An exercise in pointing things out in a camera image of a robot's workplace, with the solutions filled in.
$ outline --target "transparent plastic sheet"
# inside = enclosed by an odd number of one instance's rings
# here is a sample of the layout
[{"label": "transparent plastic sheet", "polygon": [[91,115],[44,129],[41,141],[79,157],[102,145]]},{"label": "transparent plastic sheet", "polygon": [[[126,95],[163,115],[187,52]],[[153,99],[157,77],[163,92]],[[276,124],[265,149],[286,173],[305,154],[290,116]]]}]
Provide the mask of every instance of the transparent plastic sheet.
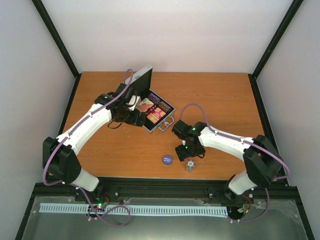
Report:
[{"label": "transparent plastic sheet", "polygon": [[[90,221],[82,214],[38,213],[40,203],[76,203],[73,197],[37,197],[25,228],[23,240],[68,240],[68,239],[290,239],[306,240],[306,232],[293,200],[271,200],[269,212],[260,220],[251,223],[230,224],[219,217],[144,217],[134,216],[125,227],[114,228],[101,221]],[[198,199],[128,198],[124,205],[171,205],[171,206],[220,206]],[[259,216],[266,208],[264,199],[255,199],[243,219]],[[123,221],[116,216],[119,223]]]}]

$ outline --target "wooden table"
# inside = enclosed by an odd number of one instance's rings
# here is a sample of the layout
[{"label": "wooden table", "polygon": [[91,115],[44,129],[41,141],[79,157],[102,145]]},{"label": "wooden table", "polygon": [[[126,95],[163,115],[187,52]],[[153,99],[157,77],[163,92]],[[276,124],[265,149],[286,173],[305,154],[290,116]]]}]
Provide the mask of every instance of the wooden table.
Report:
[{"label": "wooden table", "polygon": [[[124,72],[84,72],[80,79],[64,130],[69,129],[102,93],[115,91]],[[248,75],[245,73],[154,72],[151,89],[176,107],[176,121],[188,103],[198,103],[214,127],[240,136],[263,134]],[[199,109],[190,106],[182,118],[193,125],[204,121]],[[245,169],[236,157],[206,148],[203,159],[194,158],[193,172],[185,171],[175,147],[181,144],[170,126],[149,134],[145,129],[123,124],[118,129],[101,127],[84,145],[78,159],[84,169],[102,177],[226,180]],[[163,155],[173,156],[171,165]]]}]

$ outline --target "white slotted strip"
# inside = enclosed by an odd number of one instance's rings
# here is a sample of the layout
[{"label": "white slotted strip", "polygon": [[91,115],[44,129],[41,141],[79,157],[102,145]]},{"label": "white slotted strip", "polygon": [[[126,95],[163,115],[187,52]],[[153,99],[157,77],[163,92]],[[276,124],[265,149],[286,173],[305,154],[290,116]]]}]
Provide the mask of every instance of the white slotted strip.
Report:
[{"label": "white slotted strip", "polygon": [[[118,205],[108,205],[103,214]],[[227,208],[224,206],[149,206],[149,205],[126,205],[132,216],[203,216],[226,218]],[[87,214],[90,209],[89,204],[69,204],[69,203],[41,203],[39,213],[58,214]],[[116,208],[109,212],[110,215],[127,215],[124,208]]]}]

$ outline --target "blue round lid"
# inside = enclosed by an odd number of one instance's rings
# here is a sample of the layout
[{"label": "blue round lid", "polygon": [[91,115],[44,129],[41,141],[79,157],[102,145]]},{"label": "blue round lid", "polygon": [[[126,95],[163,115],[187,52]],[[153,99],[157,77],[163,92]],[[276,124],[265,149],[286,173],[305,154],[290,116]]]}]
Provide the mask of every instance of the blue round lid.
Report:
[{"label": "blue round lid", "polygon": [[162,162],[165,164],[165,165],[170,165],[172,164],[172,161],[173,161],[173,158],[171,155],[164,155],[163,158],[162,158]]}]

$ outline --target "white wall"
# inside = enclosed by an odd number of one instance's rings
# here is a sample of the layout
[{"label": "white wall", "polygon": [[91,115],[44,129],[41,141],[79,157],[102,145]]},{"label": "white wall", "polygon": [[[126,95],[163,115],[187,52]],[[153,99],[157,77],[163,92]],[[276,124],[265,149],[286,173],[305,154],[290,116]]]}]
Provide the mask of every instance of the white wall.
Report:
[{"label": "white wall", "polygon": [[74,78],[30,0],[0,1],[0,239],[15,238]]},{"label": "white wall", "polygon": [[258,85],[316,239],[320,239],[320,1],[301,5]]},{"label": "white wall", "polygon": [[292,0],[43,0],[79,71],[252,73]]}]

